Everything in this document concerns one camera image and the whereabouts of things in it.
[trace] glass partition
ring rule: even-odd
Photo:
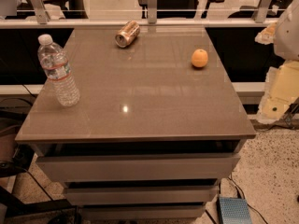
[[[35,11],[44,8],[49,15],[48,21],[136,20],[155,23],[252,18],[263,22],[265,17],[277,18],[292,0],[40,0],[41,4],[36,1],[21,0],[17,4],[17,15],[3,16],[2,20],[36,20]]]

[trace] desk drawer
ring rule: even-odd
[[[138,220],[160,218],[198,218],[205,212],[203,205],[83,208],[86,220]]]
[[[223,178],[238,154],[43,157],[36,163],[55,182]]]
[[[216,194],[217,187],[215,186],[64,190],[64,196],[73,205],[198,203],[212,201]]]

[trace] plastic bottle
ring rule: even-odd
[[[58,101],[63,106],[75,105],[80,95],[65,51],[53,42],[50,35],[41,35],[38,41],[38,59],[46,76],[52,81]]]

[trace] white bottle cap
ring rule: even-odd
[[[43,34],[38,37],[38,42],[40,45],[49,45],[53,42],[52,37],[49,34]]]

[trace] metallic can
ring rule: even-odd
[[[116,44],[121,48],[125,48],[134,41],[139,33],[140,27],[137,22],[129,21],[115,35]]]

